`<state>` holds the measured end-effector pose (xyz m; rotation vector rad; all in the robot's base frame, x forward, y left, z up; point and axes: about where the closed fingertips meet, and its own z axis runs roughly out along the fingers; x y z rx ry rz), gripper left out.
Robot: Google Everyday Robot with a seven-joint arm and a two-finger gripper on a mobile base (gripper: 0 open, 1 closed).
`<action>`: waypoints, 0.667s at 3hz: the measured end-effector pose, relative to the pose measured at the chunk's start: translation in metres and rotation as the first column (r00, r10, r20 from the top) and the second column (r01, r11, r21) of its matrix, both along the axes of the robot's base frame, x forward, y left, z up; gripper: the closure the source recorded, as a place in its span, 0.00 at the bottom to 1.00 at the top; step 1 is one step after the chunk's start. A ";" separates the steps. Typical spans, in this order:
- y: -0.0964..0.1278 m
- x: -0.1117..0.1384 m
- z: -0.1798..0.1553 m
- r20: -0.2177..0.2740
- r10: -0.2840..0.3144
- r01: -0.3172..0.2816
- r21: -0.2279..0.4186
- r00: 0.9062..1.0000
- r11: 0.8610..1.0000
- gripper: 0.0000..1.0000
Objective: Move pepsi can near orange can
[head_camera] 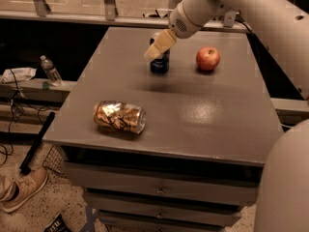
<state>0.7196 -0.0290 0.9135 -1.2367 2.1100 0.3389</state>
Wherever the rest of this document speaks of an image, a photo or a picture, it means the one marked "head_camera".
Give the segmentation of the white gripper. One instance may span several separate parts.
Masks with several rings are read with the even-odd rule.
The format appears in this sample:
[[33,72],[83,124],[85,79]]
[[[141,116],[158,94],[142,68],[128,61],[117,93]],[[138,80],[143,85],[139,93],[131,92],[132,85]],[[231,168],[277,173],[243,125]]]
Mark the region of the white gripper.
[[182,0],[169,15],[169,28],[164,29],[144,54],[152,62],[169,50],[179,39],[188,39],[217,16],[224,15],[226,6],[218,0]]

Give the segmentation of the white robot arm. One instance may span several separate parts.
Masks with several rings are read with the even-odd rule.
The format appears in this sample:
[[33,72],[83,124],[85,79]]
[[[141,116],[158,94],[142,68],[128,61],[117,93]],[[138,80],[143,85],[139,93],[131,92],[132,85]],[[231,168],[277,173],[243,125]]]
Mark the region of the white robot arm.
[[[309,17],[287,0],[182,0],[169,28],[149,46],[151,62],[208,21],[240,12],[293,85],[309,96]],[[270,150],[256,206],[254,232],[309,232],[309,121],[286,131]]]

